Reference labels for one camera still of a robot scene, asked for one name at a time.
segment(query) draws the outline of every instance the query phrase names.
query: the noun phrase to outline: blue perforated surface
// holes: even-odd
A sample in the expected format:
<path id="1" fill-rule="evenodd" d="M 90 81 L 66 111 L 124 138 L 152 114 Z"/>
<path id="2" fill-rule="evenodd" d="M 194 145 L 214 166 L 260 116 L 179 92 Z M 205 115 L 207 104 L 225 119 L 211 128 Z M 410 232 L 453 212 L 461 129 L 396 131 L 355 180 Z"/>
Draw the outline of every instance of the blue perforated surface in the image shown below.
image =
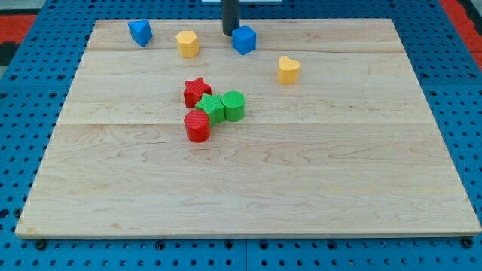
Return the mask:
<path id="1" fill-rule="evenodd" d="M 198 0 L 50 0 L 0 81 L 0 269 L 482 269 L 482 238 L 56 241 L 18 239 L 32 185 L 96 19 L 219 18 Z M 479 218 L 482 74 L 436 1 L 287 1 L 242 18 L 389 17 Z"/>

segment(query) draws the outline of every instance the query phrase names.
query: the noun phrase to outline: blue cube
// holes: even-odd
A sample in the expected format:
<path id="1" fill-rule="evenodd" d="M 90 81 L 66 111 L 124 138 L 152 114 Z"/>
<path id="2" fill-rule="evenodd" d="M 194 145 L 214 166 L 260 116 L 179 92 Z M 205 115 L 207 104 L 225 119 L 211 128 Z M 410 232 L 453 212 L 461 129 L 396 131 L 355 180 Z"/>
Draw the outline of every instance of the blue cube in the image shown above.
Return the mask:
<path id="1" fill-rule="evenodd" d="M 233 30 L 233 48 L 242 55 L 256 50 L 256 32 L 246 25 Z"/>
<path id="2" fill-rule="evenodd" d="M 141 47 L 145 45 L 152 38 L 151 26 L 148 20 L 140 20 L 135 22 L 128 22 L 130 35 L 133 40 L 137 42 Z"/>

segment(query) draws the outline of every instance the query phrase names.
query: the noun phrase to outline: red star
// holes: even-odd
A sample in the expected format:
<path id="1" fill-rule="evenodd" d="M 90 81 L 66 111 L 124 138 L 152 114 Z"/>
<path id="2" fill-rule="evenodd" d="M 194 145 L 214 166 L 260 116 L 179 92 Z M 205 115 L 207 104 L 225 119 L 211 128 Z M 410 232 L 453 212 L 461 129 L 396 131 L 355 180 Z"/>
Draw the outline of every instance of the red star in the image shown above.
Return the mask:
<path id="1" fill-rule="evenodd" d="M 211 86 L 204 83 L 203 78 L 192 81 L 184 81 L 186 89 L 184 90 L 184 101 L 186 107 L 193 108 L 196 103 L 201 100 L 203 93 L 211 95 Z"/>

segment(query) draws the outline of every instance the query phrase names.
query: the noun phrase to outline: green block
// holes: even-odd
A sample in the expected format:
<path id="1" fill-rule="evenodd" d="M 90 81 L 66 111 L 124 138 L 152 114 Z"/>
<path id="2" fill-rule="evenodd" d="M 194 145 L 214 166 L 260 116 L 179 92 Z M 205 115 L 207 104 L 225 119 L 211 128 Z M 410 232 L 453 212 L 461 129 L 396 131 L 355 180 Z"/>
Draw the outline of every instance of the green block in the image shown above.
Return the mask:
<path id="1" fill-rule="evenodd" d="M 244 117 L 244 95 L 236 90 L 228 91 L 221 99 L 227 121 L 238 121 Z"/>
<path id="2" fill-rule="evenodd" d="M 203 94 L 201 100 L 196 104 L 196 109 L 206 112 L 209 116 L 209 125 L 225 121 L 224 105 L 221 102 L 221 95 Z"/>

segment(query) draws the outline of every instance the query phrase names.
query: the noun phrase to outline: yellow pentagon block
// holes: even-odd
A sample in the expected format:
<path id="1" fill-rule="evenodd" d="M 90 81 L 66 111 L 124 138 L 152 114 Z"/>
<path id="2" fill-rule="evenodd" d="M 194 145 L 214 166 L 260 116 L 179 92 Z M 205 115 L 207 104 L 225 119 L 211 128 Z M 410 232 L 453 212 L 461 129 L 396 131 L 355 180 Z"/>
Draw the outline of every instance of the yellow pentagon block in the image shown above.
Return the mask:
<path id="1" fill-rule="evenodd" d="M 175 37 L 182 57 L 195 57 L 199 53 L 199 40 L 194 31 L 180 31 Z"/>
<path id="2" fill-rule="evenodd" d="M 278 61 L 278 82 L 280 84 L 293 84 L 300 76 L 301 64 L 287 56 L 281 56 Z"/>

